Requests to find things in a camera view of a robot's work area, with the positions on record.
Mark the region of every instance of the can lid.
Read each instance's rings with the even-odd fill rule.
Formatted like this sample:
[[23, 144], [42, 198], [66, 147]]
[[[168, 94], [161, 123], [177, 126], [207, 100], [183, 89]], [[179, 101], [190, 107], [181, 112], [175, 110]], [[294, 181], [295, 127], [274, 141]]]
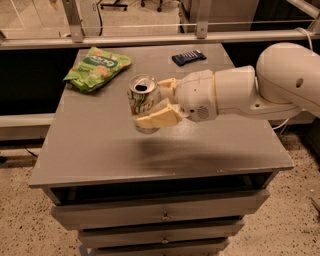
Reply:
[[135, 93], [146, 94], [152, 92], [157, 86], [157, 81], [150, 75], [138, 75], [131, 79], [130, 89]]

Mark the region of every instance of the gray cabinet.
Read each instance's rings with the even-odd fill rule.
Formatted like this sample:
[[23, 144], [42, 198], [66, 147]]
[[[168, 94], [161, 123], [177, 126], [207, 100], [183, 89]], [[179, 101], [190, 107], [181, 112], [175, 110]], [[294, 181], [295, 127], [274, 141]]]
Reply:
[[[193, 49], [207, 60], [181, 68], [172, 62]], [[152, 135], [135, 130], [130, 79], [233, 67], [220, 44], [109, 50], [130, 56], [132, 67], [92, 95], [65, 89], [29, 185], [43, 189], [55, 203], [52, 215], [97, 255], [218, 253], [292, 160], [267, 121], [224, 116]]]

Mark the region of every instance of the soda can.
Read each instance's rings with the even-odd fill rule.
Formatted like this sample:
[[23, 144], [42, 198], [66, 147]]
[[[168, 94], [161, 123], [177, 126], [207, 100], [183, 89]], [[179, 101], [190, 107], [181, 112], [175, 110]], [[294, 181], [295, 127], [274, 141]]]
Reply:
[[[160, 102], [160, 89], [156, 79], [150, 75], [138, 75], [133, 77], [129, 83], [128, 99], [131, 114], [134, 117], [150, 110]], [[135, 123], [137, 131], [144, 134], [155, 133], [159, 128], [145, 129]]]

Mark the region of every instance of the table top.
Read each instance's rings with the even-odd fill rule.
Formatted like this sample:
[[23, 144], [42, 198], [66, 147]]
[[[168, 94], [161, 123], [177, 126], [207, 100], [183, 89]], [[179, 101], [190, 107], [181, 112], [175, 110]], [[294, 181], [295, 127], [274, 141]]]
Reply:
[[[199, 49], [207, 60], [178, 67], [171, 56]], [[221, 44], [105, 49], [132, 58], [105, 87], [84, 95], [66, 88], [29, 180], [31, 187], [64, 187], [287, 170], [293, 163], [268, 121], [236, 115], [135, 130], [127, 99], [137, 74], [158, 81], [189, 72], [232, 68]], [[87, 50], [80, 50], [79, 61]]]

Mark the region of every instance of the speckled floor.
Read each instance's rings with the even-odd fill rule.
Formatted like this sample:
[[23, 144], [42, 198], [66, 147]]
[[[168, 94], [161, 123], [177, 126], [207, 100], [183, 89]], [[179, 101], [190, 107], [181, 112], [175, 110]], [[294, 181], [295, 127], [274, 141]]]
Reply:
[[[310, 197], [320, 199], [319, 162], [294, 133], [281, 141], [295, 163], [269, 185], [270, 198], [230, 238], [219, 256], [320, 255], [320, 219]], [[30, 150], [36, 154], [40, 148]], [[76, 232], [66, 231], [50, 216], [52, 203], [40, 189], [27, 185], [36, 158], [25, 149], [0, 148], [0, 255], [79, 256]]]

